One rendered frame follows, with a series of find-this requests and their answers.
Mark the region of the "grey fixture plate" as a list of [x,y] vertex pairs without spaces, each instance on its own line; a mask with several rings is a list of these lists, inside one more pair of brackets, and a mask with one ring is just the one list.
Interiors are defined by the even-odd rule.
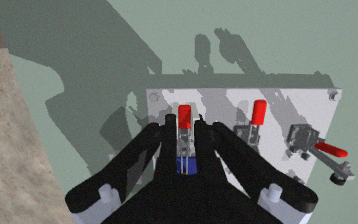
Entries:
[[[316,157],[310,152],[309,161],[303,153],[292,153],[295,146],[287,142],[291,124],[310,124],[325,139],[338,101],[330,101],[332,92],[342,93],[337,87],[158,87],[147,88],[149,123],[165,124],[165,115],[172,114],[173,102],[190,105],[195,102],[198,113],[206,124],[224,123],[230,130],[234,125],[249,125],[255,100],[266,100],[266,112],[259,151],[273,167],[282,173],[298,176],[305,184]],[[295,157],[290,159],[288,154]]]

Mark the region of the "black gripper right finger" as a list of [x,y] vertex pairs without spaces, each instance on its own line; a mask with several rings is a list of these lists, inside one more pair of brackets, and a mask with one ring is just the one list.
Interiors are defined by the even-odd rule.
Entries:
[[202,172],[209,223],[236,224],[239,214],[222,159],[257,204],[284,224],[306,224],[318,203],[317,194],[273,167],[225,124],[206,124],[195,102],[190,106],[197,173]]

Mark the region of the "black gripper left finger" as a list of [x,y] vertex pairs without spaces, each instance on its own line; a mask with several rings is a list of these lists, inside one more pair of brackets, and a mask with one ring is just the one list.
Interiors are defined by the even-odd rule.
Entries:
[[175,223],[178,107],[179,102],[173,102],[172,114],[165,115],[164,125],[149,123],[101,171],[66,194],[65,202],[76,224],[100,224],[116,211],[161,142],[146,205],[147,218],[149,224]]

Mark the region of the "dark blue rectangular plate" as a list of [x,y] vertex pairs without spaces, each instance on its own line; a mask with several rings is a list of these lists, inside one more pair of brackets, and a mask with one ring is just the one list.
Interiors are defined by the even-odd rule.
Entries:
[[[183,169],[186,169],[186,157],[183,157]],[[180,173],[180,171],[181,171],[181,157],[178,157],[177,154],[177,172]],[[192,153],[191,157],[188,157],[188,173],[189,175],[197,173],[195,153]]]

